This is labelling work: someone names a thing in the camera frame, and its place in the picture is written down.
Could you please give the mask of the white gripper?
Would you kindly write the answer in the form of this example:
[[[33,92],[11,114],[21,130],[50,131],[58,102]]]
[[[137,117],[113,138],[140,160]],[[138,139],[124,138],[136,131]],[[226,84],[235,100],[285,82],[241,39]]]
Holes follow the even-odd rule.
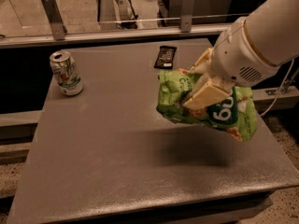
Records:
[[[278,66],[268,62],[253,47],[241,17],[221,33],[214,48],[206,49],[191,67],[192,73],[204,74],[210,70],[237,86],[252,87],[275,75]],[[231,95],[230,82],[209,79],[199,91],[182,103],[185,108],[196,111],[219,103]]]

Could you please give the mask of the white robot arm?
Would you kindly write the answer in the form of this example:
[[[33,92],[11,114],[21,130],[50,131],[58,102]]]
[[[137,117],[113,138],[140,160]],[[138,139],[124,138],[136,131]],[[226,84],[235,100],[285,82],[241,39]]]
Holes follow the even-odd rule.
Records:
[[[197,111],[274,76],[299,55],[299,0],[267,0],[224,30],[190,69],[200,79],[182,105]]]

